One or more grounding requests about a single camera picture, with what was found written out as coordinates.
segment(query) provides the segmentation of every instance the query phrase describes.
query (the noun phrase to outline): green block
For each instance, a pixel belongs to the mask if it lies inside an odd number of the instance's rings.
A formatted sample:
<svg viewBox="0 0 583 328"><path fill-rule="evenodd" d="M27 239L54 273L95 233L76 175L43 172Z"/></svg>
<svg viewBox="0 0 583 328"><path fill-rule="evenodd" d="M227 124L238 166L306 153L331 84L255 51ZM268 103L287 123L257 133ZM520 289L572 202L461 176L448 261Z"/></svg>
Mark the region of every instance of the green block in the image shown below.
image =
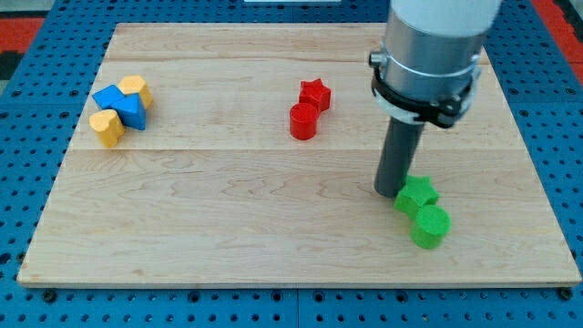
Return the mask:
<svg viewBox="0 0 583 328"><path fill-rule="evenodd" d="M435 205L438 200L439 193L432 187L431 178L407 176L404 187L394 200L394 208L414 220L423 206Z"/></svg>
<svg viewBox="0 0 583 328"><path fill-rule="evenodd" d="M441 244L451 224L449 214L439 206L423 206L411 227L411 239L417 246L432 250Z"/></svg>

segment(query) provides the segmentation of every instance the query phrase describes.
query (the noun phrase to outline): wooden table surface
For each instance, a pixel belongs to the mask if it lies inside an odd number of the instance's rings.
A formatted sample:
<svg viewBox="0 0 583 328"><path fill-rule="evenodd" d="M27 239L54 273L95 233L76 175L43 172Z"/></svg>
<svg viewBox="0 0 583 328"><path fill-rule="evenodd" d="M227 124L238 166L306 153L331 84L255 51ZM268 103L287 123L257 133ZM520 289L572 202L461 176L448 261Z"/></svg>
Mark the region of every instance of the wooden table surface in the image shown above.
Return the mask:
<svg viewBox="0 0 583 328"><path fill-rule="evenodd" d="M142 75L145 131L102 149L87 100L18 276L26 287L565 286L580 274L485 56L476 102L428 126L430 175L453 229L433 251L373 190L388 117L370 90L384 25L122 24L92 92ZM301 80L332 108L289 131Z"/></svg>

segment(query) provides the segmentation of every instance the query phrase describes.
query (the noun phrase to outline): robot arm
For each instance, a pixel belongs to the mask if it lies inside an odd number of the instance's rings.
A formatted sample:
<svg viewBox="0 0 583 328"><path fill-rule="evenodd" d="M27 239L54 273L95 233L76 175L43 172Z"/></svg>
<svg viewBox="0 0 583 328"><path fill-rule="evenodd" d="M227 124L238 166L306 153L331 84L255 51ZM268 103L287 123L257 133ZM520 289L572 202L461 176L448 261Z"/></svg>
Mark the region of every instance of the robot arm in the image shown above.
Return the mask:
<svg viewBox="0 0 583 328"><path fill-rule="evenodd" d="M424 123L451 128L469 109L482 43L501 0L392 0L386 33L369 65L373 94L391 115L375 189L404 185Z"/></svg>

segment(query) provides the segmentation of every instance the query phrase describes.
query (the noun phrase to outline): yellow block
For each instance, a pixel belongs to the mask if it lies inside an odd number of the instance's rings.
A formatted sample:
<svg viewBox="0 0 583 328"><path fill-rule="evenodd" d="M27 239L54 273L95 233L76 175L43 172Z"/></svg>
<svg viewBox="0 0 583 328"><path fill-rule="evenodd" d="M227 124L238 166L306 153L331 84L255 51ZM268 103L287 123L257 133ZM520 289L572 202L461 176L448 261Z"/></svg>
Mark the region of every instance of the yellow block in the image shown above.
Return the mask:
<svg viewBox="0 0 583 328"><path fill-rule="evenodd" d="M107 148L117 145L119 138L126 132L117 111L106 109L89 117L89 125L97 133L101 144Z"/></svg>
<svg viewBox="0 0 583 328"><path fill-rule="evenodd" d="M139 94L145 109L148 109L152 101L154 101L154 97L149 92L148 84L142 76L124 77L119 81L118 88L126 96L135 93Z"/></svg>

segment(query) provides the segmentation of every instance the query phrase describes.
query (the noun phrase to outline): toy block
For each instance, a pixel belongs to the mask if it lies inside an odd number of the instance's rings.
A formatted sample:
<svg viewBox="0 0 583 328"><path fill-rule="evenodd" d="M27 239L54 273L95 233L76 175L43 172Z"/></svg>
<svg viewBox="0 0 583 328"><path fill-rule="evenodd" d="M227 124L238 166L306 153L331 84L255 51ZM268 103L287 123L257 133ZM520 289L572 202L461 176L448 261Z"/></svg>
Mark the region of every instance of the toy block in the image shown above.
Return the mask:
<svg viewBox="0 0 583 328"><path fill-rule="evenodd" d="M320 78L312 82L302 81L301 85L299 102L312 104L321 112L330 108L332 91L322 83Z"/></svg>
<svg viewBox="0 0 583 328"><path fill-rule="evenodd" d="M146 129L146 110L138 94L129 95L111 105L119 115L121 123L129 128Z"/></svg>
<svg viewBox="0 0 583 328"><path fill-rule="evenodd" d="M124 77L118 83L119 90L128 96L131 94L139 94L144 109L148 109L154 101L152 94L149 92L148 84L142 76Z"/></svg>
<svg viewBox="0 0 583 328"><path fill-rule="evenodd" d="M431 185L429 177L408 176L404 187L399 190L394 200L394 208L404 212L414 220L417 212L425 205L435 205L439 200L439 193Z"/></svg>
<svg viewBox="0 0 583 328"><path fill-rule="evenodd" d="M116 87L111 85L94 93L91 97L101 109L111 109L111 104L124 98L124 94Z"/></svg>
<svg viewBox="0 0 583 328"><path fill-rule="evenodd" d="M432 250L441 244L450 228L451 219L445 210L426 205L417 212L411 227L411 239L417 246Z"/></svg>
<svg viewBox="0 0 583 328"><path fill-rule="evenodd" d="M299 140L307 140L316 135L320 111L308 103L294 105L290 110L290 132Z"/></svg>
<svg viewBox="0 0 583 328"><path fill-rule="evenodd" d="M96 132L101 144L106 148L117 145L126 129L119 119L117 111L105 109L89 117L89 125Z"/></svg>

